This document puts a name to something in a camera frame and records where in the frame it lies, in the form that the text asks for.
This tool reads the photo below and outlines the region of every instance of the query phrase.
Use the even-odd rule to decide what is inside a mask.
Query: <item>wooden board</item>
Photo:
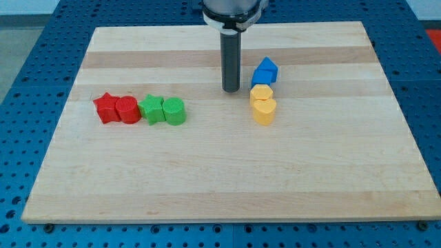
[[[441,200],[359,22],[254,25],[221,90],[207,26],[97,28],[22,219],[190,223],[439,219]],[[279,64],[269,127],[249,82]],[[103,125],[92,99],[184,99],[181,126]]]

